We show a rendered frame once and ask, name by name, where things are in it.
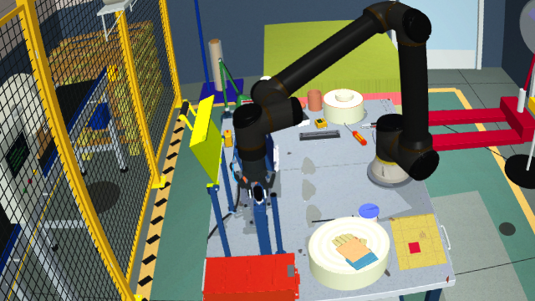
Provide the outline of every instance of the cardboard tube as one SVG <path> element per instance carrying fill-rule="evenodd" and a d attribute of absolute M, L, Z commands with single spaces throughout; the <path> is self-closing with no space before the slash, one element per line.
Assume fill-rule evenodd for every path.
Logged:
<path fill-rule="evenodd" d="M 221 49 L 221 41 L 219 38 L 214 38 L 209 43 L 210 59 L 211 59 L 211 71 L 214 75 L 214 83 L 216 90 L 223 91 L 221 82 L 221 72 L 219 71 L 219 58 L 223 59 L 223 53 Z"/>
<path fill-rule="evenodd" d="M 308 96 L 308 110 L 311 112 L 319 112 L 322 108 L 321 91 L 318 89 L 311 89 L 307 93 Z"/>

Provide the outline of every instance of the red toolbox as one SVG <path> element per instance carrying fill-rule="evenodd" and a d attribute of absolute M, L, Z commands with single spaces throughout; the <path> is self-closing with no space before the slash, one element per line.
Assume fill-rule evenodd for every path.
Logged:
<path fill-rule="evenodd" d="M 206 258 L 204 301 L 294 301 L 299 298 L 295 254 Z"/>

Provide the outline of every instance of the orange screwdriver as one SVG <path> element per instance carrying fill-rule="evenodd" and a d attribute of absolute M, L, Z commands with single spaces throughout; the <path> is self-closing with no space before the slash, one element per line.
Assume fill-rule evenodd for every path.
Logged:
<path fill-rule="evenodd" d="M 368 144 L 368 141 L 366 141 L 366 139 L 364 139 L 364 138 L 359 134 L 358 131 L 356 131 L 356 130 L 351 130 L 351 128 L 349 128 L 349 126 L 346 125 L 345 123 L 344 123 L 344 125 L 345 125 L 351 132 L 353 132 L 353 137 L 355 137 L 355 138 L 360 142 L 361 145 L 367 145 L 367 144 Z"/>

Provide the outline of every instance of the white door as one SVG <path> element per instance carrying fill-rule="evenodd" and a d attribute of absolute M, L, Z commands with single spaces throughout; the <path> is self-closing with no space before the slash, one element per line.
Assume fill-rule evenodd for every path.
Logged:
<path fill-rule="evenodd" d="M 478 0 L 401 0 L 423 12 L 431 21 L 427 41 L 428 69 L 475 69 L 481 67 L 478 50 Z M 482 14 L 479 33 L 482 45 Z"/>

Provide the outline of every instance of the yellow floor line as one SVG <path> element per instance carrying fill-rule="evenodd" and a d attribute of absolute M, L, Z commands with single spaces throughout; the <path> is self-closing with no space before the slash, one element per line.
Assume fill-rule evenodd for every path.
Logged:
<path fill-rule="evenodd" d="M 430 93 L 433 92 L 455 92 L 459 100 L 461 101 L 462 105 L 465 107 L 466 110 L 471 110 L 471 105 L 468 103 L 468 100 L 466 100 L 465 95 L 456 88 L 437 88 L 437 89 L 429 89 Z M 486 131 L 485 126 L 483 124 L 479 123 L 476 124 L 476 127 L 479 131 Z M 535 233 L 535 214 L 533 214 L 532 208 L 527 203 L 526 197 L 522 193 L 522 190 L 520 187 L 513 183 L 509 178 L 507 177 L 507 174 L 505 173 L 505 160 L 503 160 L 503 157 L 500 155 L 500 151 L 497 147 L 491 146 L 489 147 L 491 151 L 494 151 L 492 155 L 494 156 L 494 159 L 496 160 L 497 164 L 500 166 L 500 169 L 502 170 L 503 175 L 507 179 L 507 183 L 509 183 L 509 186 L 511 187 L 512 193 L 514 193 L 515 197 L 517 198 L 518 204 L 522 208 L 522 211 L 524 212 L 524 216 L 526 217 L 527 221 L 529 222 L 529 225 L 532 228 L 533 233 Z"/>
<path fill-rule="evenodd" d="M 158 247 L 160 246 L 161 229 L 165 221 L 167 200 L 169 198 L 169 191 L 171 189 L 176 167 L 176 158 L 178 157 L 178 152 L 181 147 L 181 141 L 182 136 L 184 135 L 185 127 L 185 121 L 176 121 L 175 128 L 171 136 L 171 144 L 177 140 L 180 140 L 180 142 L 174 145 L 169 145 L 163 168 L 163 173 L 166 175 L 167 183 L 169 184 L 166 183 L 165 188 L 158 189 L 156 192 L 155 205 L 154 209 L 152 210 L 152 216 L 150 217 L 151 222 L 147 234 L 147 242 L 145 242 L 145 248 L 143 251 L 140 278 L 138 280 L 138 285 L 135 292 L 137 295 L 142 297 L 143 301 L 150 300 L 150 291 L 152 290 L 152 281 L 154 278 L 156 259 L 158 256 Z"/>

